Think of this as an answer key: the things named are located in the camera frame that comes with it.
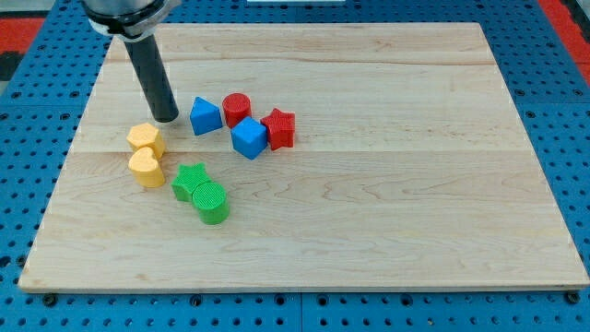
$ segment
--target wooden board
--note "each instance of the wooden board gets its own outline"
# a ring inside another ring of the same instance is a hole
[[[20,286],[32,292],[508,291],[589,279],[477,24],[169,25],[181,116],[168,182],[204,161],[230,217],[202,224],[127,170],[150,120],[114,41]],[[297,114],[296,147],[249,161],[193,136],[195,96]]]

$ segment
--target blue block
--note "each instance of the blue block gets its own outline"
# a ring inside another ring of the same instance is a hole
[[[246,116],[231,129],[233,148],[249,160],[256,158],[266,148],[266,127]]]
[[[193,125],[195,135],[203,135],[220,129],[223,123],[221,122],[219,107],[201,97],[196,97],[191,111],[191,125]]]

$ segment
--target green star block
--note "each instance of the green star block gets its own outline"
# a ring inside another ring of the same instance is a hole
[[[178,174],[171,186],[176,199],[183,202],[190,202],[195,189],[199,185],[209,182],[211,182],[211,179],[205,171],[205,164],[201,162],[193,166],[178,166]]]
[[[207,225],[216,225],[230,214],[230,205],[225,190],[218,183],[199,185],[193,193],[193,206]]]

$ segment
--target plastic block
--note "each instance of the plastic block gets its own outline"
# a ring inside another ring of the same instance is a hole
[[[295,114],[284,113],[274,109],[267,117],[260,120],[266,127],[270,149],[287,147],[293,148],[295,141]]]
[[[127,135],[127,142],[134,152],[143,147],[150,147],[158,159],[162,157],[166,148],[159,129],[148,123],[131,127]]]
[[[223,126],[219,107],[200,97],[196,97],[191,111],[191,125],[195,135],[203,135]]]
[[[233,148],[249,160],[256,158],[266,148],[266,127],[250,116],[231,129]]]
[[[137,150],[131,156],[128,166],[138,184],[147,188],[157,188],[166,183],[154,150],[149,147]]]
[[[178,174],[172,182],[172,191],[176,199],[183,202],[190,202],[195,189],[201,185],[211,182],[205,170],[204,163],[193,166],[179,165]]]
[[[250,98],[243,93],[232,93],[221,103],[225,114],[225,123],[233,128],[246,116],[252,116]]]
[[[230,214],[225,190],[218,183],[199,185],[193,193],[193,206],[207,225],[219,224]]]

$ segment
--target yellow heart block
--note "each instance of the yellow heart block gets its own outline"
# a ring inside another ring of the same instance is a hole
[[[162,157],[166,148],[159,129],[148,123],[131,127],[127,135],[127,142],[134,152],[143,147],[152,148],[158,159]]]
[[[138,149],[131,156],[128,166],[138,184],[147,188],[157,188],[166,183],[164,173],[152,148]]]

